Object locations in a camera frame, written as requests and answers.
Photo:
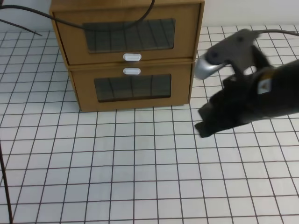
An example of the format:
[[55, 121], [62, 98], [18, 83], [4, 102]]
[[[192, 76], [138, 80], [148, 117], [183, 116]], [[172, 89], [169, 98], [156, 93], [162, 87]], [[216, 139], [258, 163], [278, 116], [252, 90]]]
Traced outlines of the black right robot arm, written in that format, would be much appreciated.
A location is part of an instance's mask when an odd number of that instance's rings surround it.
[[299, 62], [264, 67], [250, 75], [231, 75], [223, 89], [199, 110], [200, 137], [299, 111]]

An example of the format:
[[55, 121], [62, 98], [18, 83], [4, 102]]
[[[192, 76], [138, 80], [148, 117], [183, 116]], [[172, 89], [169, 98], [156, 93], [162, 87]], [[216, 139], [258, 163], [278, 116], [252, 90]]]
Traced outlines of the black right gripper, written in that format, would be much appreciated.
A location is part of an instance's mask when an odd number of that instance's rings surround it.
[[214, 94], [198, 113], [202, 121], [195, 124], [200, 137], [239, 127], [257, 120], [252, 100], [256, 96], [254, 78], [226, 78], [223, 89]]

